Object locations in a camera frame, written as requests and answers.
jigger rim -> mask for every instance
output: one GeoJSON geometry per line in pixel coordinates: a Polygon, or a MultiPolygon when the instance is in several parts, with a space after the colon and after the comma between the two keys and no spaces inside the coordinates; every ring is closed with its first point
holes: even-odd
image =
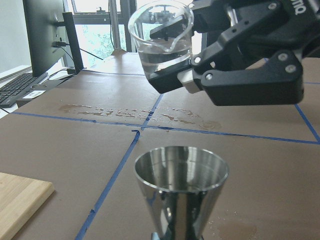
{"type": "Polygon", "coordinates": [[[135,161],[134,161],[134,174],[136,176],[136,178],[141,181],[143,184],[149,186],[149,187],[152,187],[158,191],[162,191],[162,192],[166,192],[166,193],[179,193],[179,194],[195,194],[195,193],[200,193],[200,192],[207,192],[209,190],[212,190],[212,189],[215,189],[215,188],[218,188],[220,186],[222,186],[224,184],[224,182],[226,181],[226,179],[228,178],[228,175],[229,175],[229,166],[227,164],[227,162],[225,160],[223,160],[223,158],[221,158],[219,155],[215,154],[214,152],[212,151],[209,151],[207,149],[203,149],[203,148],[198,148],[198,147],[194,147],[194,146],[176,146],[176,145],[170,145],[170,146],[162,146],[162,147],[156,147],[156,148],[153,148],[151,149],[150,151],[147,151],[141,155],[139,155],[135,161]],[[200,190],[170,190],[168,188],[164,188],[164,187],[159,187],[157,185],[154,185],[146,180],[144,180],[138,173],[137,173],[137,170],[136,170],[136,166],[137,166],[137,162],[139,161],[139,159],[144,156],[144,155],[147,155],[149,154],[150,152],[153,152],[153,151],[157,151],[159,149],[166,149],[166,148],[188,148],[188,149],[195,149],[197,151],[203,151],[203,152],[207,152],[211,155],[213,155],[216,159],[219,159],[223,165],[225,166],[225,175],[216,183],[216,184],[212,184],[212,185],[209,185],[207,187],[204,187],[200,190]]]}

blue tape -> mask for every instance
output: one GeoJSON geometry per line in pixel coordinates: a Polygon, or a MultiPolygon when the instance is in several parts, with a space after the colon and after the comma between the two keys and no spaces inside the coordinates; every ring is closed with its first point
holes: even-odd
{"type": "Polygon", "coordinates": [[[155,104],[153,105],[153,108],[151,109],[151,111],[149,112],[149,115],[146,117],[144,123],[142,124],[141,130],[143,131],[146,126],[148,125],[149,120],[152,118],[153,114],[155,113],[155,110],[157,109],[161,99],[163,98],[163,94],[160,94],[160,96],[158,97],[158,99],[155,101],[155,104]]]}
{"type": "Polygon", "coordinates": [[[110,192],[110,190],[113,187],[115,181],[117,180],[117,177],[119,176],[122,168],[126,164],[126,162],[127,162],[128,158],[129,158],[132,150],[136,146],[136,144],[137,144],[137,142],[139,140],[139,137],[140,137],[140,132],[138,130],[132,130],[132,132],[135,132],[135,137],[134,137],[131,145],[129,146],[128,150],[126,151],[125,155],[123,156],[123,158],[122,158],[121,162],[119,163],[118,167],[115,169],[113,175],[111,176],[110,180],[108,181],[107,185],[105,186],[105,188],[104,188],[103,192],[101,193],[100,197],[96,201],[96,203],[94,205],[94,208],[91,209],[91,211],[90,211],[88,217],[86,218],[84,224],[82,225],[79,233],[75,237],[75,240],[82,240],[85,237],[88,228],[90,227],[91,223],[93,222],[93,220],[94,220],[95,216],[97,215],[97,212],[99,211],[100,207],[102,206],[104,200],[108,196],[108,193],[110,192]]]}
{"type": "Polygon", "coordinates": [[[58,120],[67,120],[67,121],[84,122],[84,123],[127,126],[127,127],[135,127],[135,128],[140,128],[142,126],[141,124],[133,124],[133,123],[97,121],[97,120],[90,120],[90,119],[83,119],[83,118],[50,116],[50,115],[41,115],[41,114],[35,114],[35,113],[25,113],[25,112],[16,112],[16,111],[12,112],[11,114],[38,117],[38,118],[45,118],[45,119],[58,119],[58,120]]]}
{"type": "Polygon", "coordinates": [[[136,128],[141,128],[141,129],[146,128],[146,129],[171,130],[171,131],[179,131],[179,132],[187,132],[187,133],[213,134],[213,135],[223,135],[223,136],[238,136],[238,137],[248,137],[248,138],[254,138],[254,139],[268,139],[268,140],[283,141],[283,142],[320,145],[320,141],[298,140],[298,139],[281,138],[281,137],[258,136],[258,135],[237,134],[237,133],[218,132],[218,131],[204,131],[204,130],[195,130],[195,129],[175,128],[175,127],[166,127],[166,126],[151,126],[151,125],[122,123],[122,122],[104,122],[104,121],[96,121],[96,120],[88,120],[88,119],[39,115],[39,114],[34,114],[34,113],[23,113],[23,112],[12,112],[12,114],[40,117],[40,118],[49,118],[49,119],[77,121],[77,122],[87,122],[87,123],[95,123],[95,124],[136,127],[136,128]]]}
{"type": "Polygon", "coordinates": [[[295,105],[295,108],[298,110],[299,114],[301,115],[301,117],[303,118],[305,124],[308,126],[308,128],[310,129],[310,131],[312,132],[313,136],[315,137],[315,139],[317,140],[318,143],[320,143],[320,137],[317,134],[316,130],[314,129],[314,127],[312,126],[312,124],[310,123],[310,121],[308,120],[308,118],[306,117],[306,115],[304,114],[304,112],[301,110],[301,108],[298,106],[298,104],[295,105]]]}
{"type": "Polygon", "coordinates": [[[188,133],[197,133],[197,134],[237,136],[237,137],[248,137],[248,138],[252,138],[252,139],[268,139],[268,140],[282,141],[282,142],[292,142],[292,143],[300,143],[300,144],[316,144],[316,145],[320,145],[320,142],[318,142],[318,141],[298,140],[298,139],[272,137],[272,136],[258,136],[258,135],[237,134],[237,133],[218,132],[218,131],[204,131],[204,130],[184,129],[184,128],[175,128],[175,127],[164,127],[164,126],[147,126],[146,128],[148,128],[148,129],[171,130],[171,131],[179,131],[179,132],[188,132],[188,133]]]}

metal jigger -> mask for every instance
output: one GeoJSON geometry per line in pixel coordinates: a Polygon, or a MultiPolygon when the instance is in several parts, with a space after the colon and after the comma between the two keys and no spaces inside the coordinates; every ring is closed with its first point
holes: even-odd
{"type": "Polygon", "coordinates": [[[152,240],[203,239],[229,174],[223,159],[195,147],[160,147],[137,158],[135,173],[157,230],[152,240]]]}

table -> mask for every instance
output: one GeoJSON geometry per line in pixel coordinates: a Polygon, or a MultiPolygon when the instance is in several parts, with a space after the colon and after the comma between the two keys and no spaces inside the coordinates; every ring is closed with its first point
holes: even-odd
{"type": "Polygon", "coordinates": [[[0,166],[56,191],[14,240],[142,240],[155,231],[135,180],[150,149],[193,146],[229,164],[205,240],[320,238],[320,70],[307,58],[297,105],[214,106],[159,94],[136,53],[80,72],[0,120],[0,166]]]}

keyboard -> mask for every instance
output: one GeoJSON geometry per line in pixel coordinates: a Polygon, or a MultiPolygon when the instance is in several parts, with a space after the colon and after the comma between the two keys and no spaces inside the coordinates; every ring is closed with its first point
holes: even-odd
{"type": "Polygon", "coordinates": [[[0,88],[0,108],[10,108],[16,100],[32,90],[32,86],[40,83],[48,73],[33,77],[32,73],[22,73],[0,88]]]}

